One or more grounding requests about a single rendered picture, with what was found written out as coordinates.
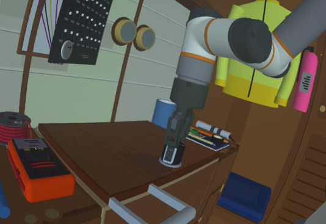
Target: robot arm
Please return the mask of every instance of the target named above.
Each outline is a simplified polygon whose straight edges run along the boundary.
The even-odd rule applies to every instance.
[[[192,111],[205,106],[216,56],[282,78],[291,60],[326,30],[325,4],[326,0],[304,0],[272,33],[260,20],[223,19],[212,9],[192,9],[170,96],[178,107],[168,120],[160,161],[171,167],[180,164]]]

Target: black control panel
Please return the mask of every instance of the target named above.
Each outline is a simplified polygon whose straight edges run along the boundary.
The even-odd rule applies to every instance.
[[[63,0],[49,63],[95,65],[113,0]]]
[[[12,139],[12,142],[30,179],[71,174],[44,139]]]

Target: yellow wire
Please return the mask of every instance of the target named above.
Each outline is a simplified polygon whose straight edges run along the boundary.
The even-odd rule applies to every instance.
[[[52,30],[52,15],[51,15],[52,11],[51,11],[51,0],[50,0],[50,20],[51,20],[51,34],[52,34],[52,38],[53,38],[53,30]]]

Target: blue cylinder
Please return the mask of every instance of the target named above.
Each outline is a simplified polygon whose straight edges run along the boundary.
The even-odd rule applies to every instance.
[[[4,190],[0,182],[0,217],[6,219],[10,215],[8,201],[4,196]]]
[[[167,120],[172,116],[178,105],[172,101],[158,99],[156,101],[153,119],[151,122],[167,129]]]

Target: wooden tabletop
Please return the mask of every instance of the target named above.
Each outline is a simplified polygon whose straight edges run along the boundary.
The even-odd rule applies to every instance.
[[[208,163],[227,157],[239,145],[215,152],[185,141],[182,165],[170,168],[159,158],[165,129],[149,121],[39,124],[38,130],[74,173],[106,204],[161,186]]]
[[[32,137],[38,138],[35,132]],[[46,208],[55,208],[60,212],[59,218],[56,219],[58,224],[80,224],[101,216],[101,206],[78,183],[76,183],[75,192],[71,196],[36,203],[28,202],[17,183],[7,155],[7,148],[3,145],[0,145],[0,182],[10,209],[9,217],[0,219],[1,224],[25,223],[25,216],[34,214],[39,218],[44,214],[41,212],[45,212]]]

